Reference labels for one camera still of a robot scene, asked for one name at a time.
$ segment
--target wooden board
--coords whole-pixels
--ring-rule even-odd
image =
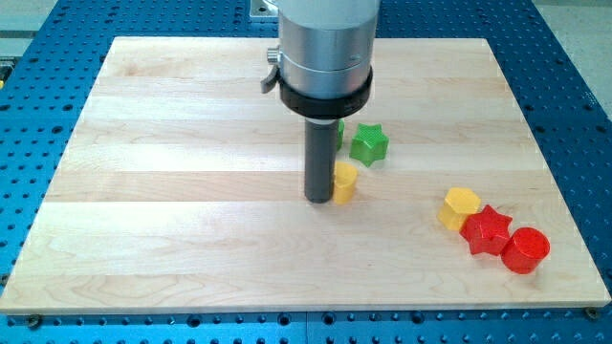
[[[273,39],[117,38],[0,301],[7,313],[602,306],[610,300],[487,42],[378,39],[388,157],[302,196],[303,120],[259,94]],[[552,244],[530,275],[436,220],[471,187]]]

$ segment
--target green star block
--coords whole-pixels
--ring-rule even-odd
[[[383,134],[383,127],[380,124],[359,124],[357,134],[351,143],[349,156],[369,167],[372,162],[384,159],[388,145],[389,137]]]
[[[344,138],[344,120],[340,120],[338,123],[338,141],[336,142],[336,150],[339,151],[342,148],[342,139]]]

